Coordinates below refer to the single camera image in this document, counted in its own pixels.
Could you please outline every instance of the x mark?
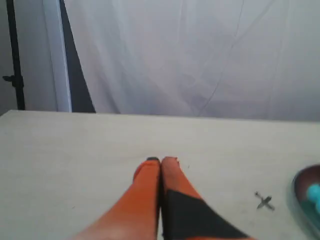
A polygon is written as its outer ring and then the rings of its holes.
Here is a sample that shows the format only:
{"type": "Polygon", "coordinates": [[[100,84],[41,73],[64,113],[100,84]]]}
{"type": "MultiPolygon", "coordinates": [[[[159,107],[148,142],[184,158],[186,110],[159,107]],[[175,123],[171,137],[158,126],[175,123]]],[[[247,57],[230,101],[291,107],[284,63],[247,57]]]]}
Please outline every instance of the x mark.
{"type": "Polygon", "coordinates": [[[268,209],[270,209],[271,211],[275,210],[275,207],[272,206],[269,202],[271,201],[272,197],[271,196],[267,196],[266,198],[263,198],[259,192],[255,192],[254,194],[257,198],[259,198],[261,200],[261,203],[258,205],[258,207],[256,209],[260,209],[263,206],[266,206],[268,209]]]}

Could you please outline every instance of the dark bowl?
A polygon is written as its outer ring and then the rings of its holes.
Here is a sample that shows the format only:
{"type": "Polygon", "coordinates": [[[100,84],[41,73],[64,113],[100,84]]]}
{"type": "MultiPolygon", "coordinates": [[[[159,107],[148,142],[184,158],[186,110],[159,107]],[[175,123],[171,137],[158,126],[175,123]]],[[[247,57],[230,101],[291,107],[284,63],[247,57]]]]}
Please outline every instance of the dark bowl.
{"type": "Polygon", "coordinates": [[[292,182],[293,202],[300,216],[320,237],[320,214],[316,212],[315,204],[307,199],[307,189],[312,184],[320,184],[320,165],[306,167],[295,175],[292,182]]]}

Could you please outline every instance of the white backdrop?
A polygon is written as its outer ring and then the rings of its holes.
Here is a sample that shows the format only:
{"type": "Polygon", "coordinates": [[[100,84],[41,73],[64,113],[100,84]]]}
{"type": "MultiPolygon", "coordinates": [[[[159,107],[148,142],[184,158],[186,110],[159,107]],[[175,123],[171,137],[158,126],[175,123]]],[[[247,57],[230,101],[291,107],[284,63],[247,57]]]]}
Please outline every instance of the white backdrop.
{"type": "Polygon", "coordinates": [[[320,120],[320,1],[65,5],[97,112],[320,120]]]}

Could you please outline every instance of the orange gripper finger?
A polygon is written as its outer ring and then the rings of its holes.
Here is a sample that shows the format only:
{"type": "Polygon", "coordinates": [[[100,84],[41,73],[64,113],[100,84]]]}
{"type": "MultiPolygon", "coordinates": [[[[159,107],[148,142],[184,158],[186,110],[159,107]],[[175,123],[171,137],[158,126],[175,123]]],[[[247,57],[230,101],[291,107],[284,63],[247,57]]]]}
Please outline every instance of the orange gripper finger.
{"type": "Polygon", "coordinates": [[[253,240],[215,213],[180,169],[176,157],[161,163],[165,240],[253,240]]]}
{"type": "Polygon", "coordinates": [[[149,157],[114,206],[71,240],[157,239],[160,177],[159,159],[149,157]]]}

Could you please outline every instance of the teal object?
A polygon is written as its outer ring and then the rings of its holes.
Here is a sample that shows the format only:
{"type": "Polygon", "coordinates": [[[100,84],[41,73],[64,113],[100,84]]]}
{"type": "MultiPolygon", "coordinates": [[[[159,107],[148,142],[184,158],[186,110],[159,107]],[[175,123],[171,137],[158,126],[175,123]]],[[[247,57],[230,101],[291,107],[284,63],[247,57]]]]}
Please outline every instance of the teal object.
{"type": "Polygon", "coordinates": [[[313,202],[314,204],[318,203],[320,201],[320,186],[319,186],[319,184],[313,184],[310,187],[308,187],[308,189],[306,191],[306,197],[309,201],[313,202]]]}

